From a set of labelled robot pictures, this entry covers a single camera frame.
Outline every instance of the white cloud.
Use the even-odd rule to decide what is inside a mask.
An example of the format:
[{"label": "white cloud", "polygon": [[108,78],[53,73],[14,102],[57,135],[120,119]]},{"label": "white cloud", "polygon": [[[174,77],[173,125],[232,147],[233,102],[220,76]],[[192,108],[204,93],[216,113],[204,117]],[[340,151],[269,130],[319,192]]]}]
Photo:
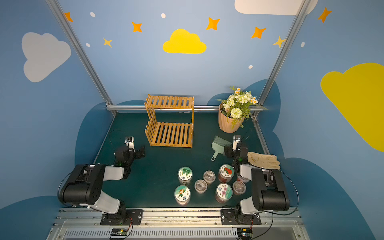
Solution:
[{"label": "white cloud", "polygon": [[[302,0],[235,0],[235,9],[243,14],[296,15]],[[307,14],[318,0],[311,0]]]},{"label": "white cloud", "polygon": [[34,83],[40,82],[71,56],[70,46],[52,34],[26,33],[22,48],[27,61],[25,76]]}]

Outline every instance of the yellow star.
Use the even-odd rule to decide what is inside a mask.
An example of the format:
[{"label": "yellow star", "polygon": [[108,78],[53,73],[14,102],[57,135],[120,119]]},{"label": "yellow star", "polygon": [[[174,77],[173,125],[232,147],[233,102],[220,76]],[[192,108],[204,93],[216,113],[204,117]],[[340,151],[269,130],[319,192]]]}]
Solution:
[{"label": "yellow star", "polygon": [[274,43],[274,44],[272,44],[272,45],[279,45],[279,48],[281,48],[281,44],[283,43],[285,41],[285,39],[281,39],[280,38],[280,36],[279,36],[279,40],[276,42],[276,43]]},{"label": "yellow star", "polygon": [[220,19],[215,20],[215,19],[209,18],[209,24],[208,24],[207,30],[208,29],[214,29],[217,31],[217,24],[219,21],[220,21]]},{"label": "yellow star", "polygon": [[133,32],[139,31],[139,32],[142,33],[142,31],[141,31],[141,23],[136,24],[136,23],[132,22],[132,24],[133,24]]},{"label": "yellow star", "polygon": [[320,20],[325,21],[325,19],[328,17],[328,15],[331,13],[332,11],[328,11],[327,8],[324,9],[322,15],[318,18]]},{"label": "yellow star", "polygon": [[112,42],[112,40],[107,41],[107,40],[105,40],[105,38],[103,38],[103,39],[104,39],[104,41],[105,41],[104,45],[109,45],[110,47],[112,47],[112,46],[111,46],[111,42]]},{"label": "yellow star", "polygon": [[64,13],[64,14],[68,21],[73,22],[73,20],[71,19],[71,13]]},{"label": "yellow star", "polygon": [[255,28],[255,33],[253,34],[253,36],[251,38],[262,38],[262,34],[264,32],[264,30],[266,30],[266,28],[264,29],[259,29],[259,28]]}]

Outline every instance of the ventilation grille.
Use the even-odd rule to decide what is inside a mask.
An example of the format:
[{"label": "ventilation grille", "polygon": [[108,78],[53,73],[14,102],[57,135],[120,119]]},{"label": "ventilation grille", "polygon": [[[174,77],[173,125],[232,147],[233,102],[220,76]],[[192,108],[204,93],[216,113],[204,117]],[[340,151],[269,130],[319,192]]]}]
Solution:
[{"label": "ventilation grille", "polygon": [[237,237],[237,231],[232,228],[158,228],[158,229],[141,229],[134,228],[131,235],[132,238],[222,238]]},{"label": "ventilation grille", "polygon": [[68,228],[64,239],[109,239],[110,235],[109,228]]}]

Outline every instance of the plastic jar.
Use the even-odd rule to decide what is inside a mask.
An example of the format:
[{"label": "plastic jar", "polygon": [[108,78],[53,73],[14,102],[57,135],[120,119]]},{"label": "plastic jar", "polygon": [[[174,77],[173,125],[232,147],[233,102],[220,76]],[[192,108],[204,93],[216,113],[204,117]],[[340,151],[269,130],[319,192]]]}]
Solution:
[{"label": "plastic jar", "polygon": [[207,182],[199,179],[195,182],[195,190],[199,194],[203,194],[205,191],[207,191]]},{"label": "plastic jar", "polygon": [[246,177],[242,177],[242,176],[240,176],[238,173],[237,173],[237,180],[238,180],[238,181],[242,181],[243,183],[247,183],[247,182],[249,182],[249,179],[248,179],[248,178],[246,178]]},{"label": "plastic jar", "polygon": [[177,172],[177,176],[182,185],[188,186],[192,180],[192,170],[189,167],[182,167]]},{"label": "plastic jar", "polygon": [[218,179],[220,182],[229,182],[234,176],[234,170],[231,165],[224,164],[220,167],[218,171]]},{"label": "plastic jar", "polygon": [[203,174],[203,179],[208,185],[210,185],[216,180],[216,175],[214,172],[208,170]]},{"label": "plastic jar", "polygon": [[223,204],[229,201],[232,197],[232,189],[231,187],[226,183],[220,183],[215,191],[215,198],[216,201]]},{"label": "plastic jar", "polygon": [[235,195],[242,195],[243,193],[245,193],[247,187],[242,181],[235,181],[232,185],[232,189]]},{"label": "plastic jar", "polygon": [[191,200],[191,192],[185,185],[180,185],[175,190],[175,199],[177,204],[185,206]]}]

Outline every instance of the glove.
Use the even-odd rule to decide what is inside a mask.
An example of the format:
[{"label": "glove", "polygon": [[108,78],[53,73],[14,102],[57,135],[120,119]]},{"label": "glove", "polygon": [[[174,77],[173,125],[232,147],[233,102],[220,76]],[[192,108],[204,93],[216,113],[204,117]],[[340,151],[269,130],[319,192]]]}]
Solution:
[{"label": "glove", "polygon": [[275,155],[248,152],[248,162],[259,168],[280,169],[280,162]]}]

